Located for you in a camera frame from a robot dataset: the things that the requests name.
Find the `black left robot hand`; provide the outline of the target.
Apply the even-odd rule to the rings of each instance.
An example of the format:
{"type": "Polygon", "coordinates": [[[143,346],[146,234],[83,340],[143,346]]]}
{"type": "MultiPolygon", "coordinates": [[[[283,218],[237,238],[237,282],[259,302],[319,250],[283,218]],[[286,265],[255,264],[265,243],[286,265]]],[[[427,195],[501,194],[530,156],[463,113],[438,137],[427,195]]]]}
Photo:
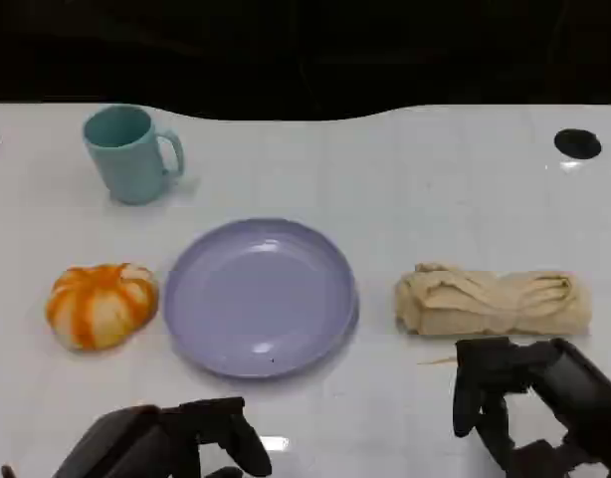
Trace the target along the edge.
{"type": "Polygon", "coordinates": [[[63,461],[57,477],[200,477],[200,447],[216,444],[235,462],[213,477],[272,474],[242,397],[201,399],[173,407],[140,405],[101,416],[63,461]]]}

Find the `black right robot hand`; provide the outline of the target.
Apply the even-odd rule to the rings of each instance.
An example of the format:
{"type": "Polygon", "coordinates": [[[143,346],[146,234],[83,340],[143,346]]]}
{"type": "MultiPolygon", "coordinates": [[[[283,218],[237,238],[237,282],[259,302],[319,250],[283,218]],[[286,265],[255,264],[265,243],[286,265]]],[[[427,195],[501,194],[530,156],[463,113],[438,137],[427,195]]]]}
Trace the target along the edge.
{"type": "Polygon", "coordinates": [[[460,340],[453,429],[476,431],[508,477],[566,477],[602,464],[611,477],[611,381],[564,339],[519,346],[507,338],[460,340]],[[540,439],[518,447],[509,435],[506,397],[534,391],[565,427],[559,446],[540,439]]]}

